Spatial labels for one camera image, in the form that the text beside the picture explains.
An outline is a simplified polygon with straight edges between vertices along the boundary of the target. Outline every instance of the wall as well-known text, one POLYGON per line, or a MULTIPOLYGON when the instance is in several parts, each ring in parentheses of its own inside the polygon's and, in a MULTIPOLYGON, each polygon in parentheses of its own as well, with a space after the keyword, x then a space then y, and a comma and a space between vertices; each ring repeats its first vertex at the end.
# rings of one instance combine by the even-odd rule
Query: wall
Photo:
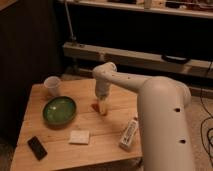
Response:
POLYGON ((52 1, 0 11, 0 136, 14 145, 32 84, 62 72, 60 45, 52 1))

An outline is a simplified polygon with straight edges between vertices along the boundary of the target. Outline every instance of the remote control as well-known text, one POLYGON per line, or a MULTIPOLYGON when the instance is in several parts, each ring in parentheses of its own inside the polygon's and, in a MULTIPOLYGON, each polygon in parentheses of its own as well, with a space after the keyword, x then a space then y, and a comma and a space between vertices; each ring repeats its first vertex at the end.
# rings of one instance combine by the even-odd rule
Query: remote control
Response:
POLYGON ((125 129, 120 142, 119 142, 119 146, 121 148, 123 148, 124 150, 130 150, 131 144, 132 144, 132 140, 133 137, 135 135, 135 132, 138 129, 138 121, 137 118, 133 118, 129 123, 127 128, 125 129))
POLYGON ((47 155, 47 151, 36 136, 28 140, 27 143, 38 160, 41 160, 47 155))

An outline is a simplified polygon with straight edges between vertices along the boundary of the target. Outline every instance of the wooden table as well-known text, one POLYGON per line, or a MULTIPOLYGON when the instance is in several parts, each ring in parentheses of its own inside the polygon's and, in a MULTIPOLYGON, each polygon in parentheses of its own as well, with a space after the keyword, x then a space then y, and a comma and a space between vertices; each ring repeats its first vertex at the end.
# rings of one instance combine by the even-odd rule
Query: wooden table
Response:
POLYGON ((85 165, 137 158, 142 156, 139 131, 132 149, 126 152, 118 147, 119 139, 128 121, 137 114, 136 94, 112 85, 109 96, 109 112, 100 116, 91 107, 96 103, 95 80, 63 81, 63 96, 74 99, 77 115, 66 127, 50 129, 44 124, 42 110, 50 100, 42 84, 32 87, 24 116, 11 170, 60 170, 85 165), (71 130, 89 130, 89 145, 68 143, 71 130), (27 140, 37 136, 48 155, 38 161, 27 145, 27 140))

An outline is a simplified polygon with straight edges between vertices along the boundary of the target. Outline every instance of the cable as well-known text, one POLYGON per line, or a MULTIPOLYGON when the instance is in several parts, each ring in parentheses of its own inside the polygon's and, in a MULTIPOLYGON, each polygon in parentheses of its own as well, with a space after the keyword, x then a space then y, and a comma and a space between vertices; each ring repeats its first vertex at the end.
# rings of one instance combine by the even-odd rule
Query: cable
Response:
MULTIPOLYGON (((206 77, 208 76, 208 73, 211 69, 211 66, 212 66, 212 62, 210 63, 208 69, 206 70, 205 74, 204 74, 204 79, 206 79, 206 77)), ((207 133, 206 133, 206 140, 207 140, 207 146, 205 145, 204 143, 204 124, 209 121, 209 120, 213 120, 213 114, 208 110, 208 108, 206 107, 206 105, 204 104, 204 101, 203 101, 203 86, 201 87, 200 89, 200 101, 201 101, 201 104, 202 104, 202 107, 203 109, 205 110, 205 112, 209 115, 209 117, 205 118, 201 124, 200 124, 200 134, 201 134, 201 142, 202 142, 202 145, 203 145, 203 148, 205 149, 206 153, 208 154, 209 156, 209 160, 210 160, 210 163, 211 163, 211 166, 213 167, 213 155, 211 154, 211 151, 213 151, 213 135, 211 135, 210 133, 213 131, 213 128, 208 128, 207 130, 207 133)))

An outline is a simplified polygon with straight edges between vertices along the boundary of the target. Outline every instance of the white remote control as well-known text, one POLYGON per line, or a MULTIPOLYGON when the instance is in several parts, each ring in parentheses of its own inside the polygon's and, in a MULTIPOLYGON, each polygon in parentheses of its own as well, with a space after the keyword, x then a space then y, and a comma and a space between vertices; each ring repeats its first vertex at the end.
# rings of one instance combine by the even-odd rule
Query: white remote control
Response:
POLYGON ((136 117, 134 117, 129 123, 127 128, 125 129, 120 142, 119 146, 123 148, 124 150, 130 150, 133 137, 135 135, 135 132, 138 129, 138 120, 136 117))

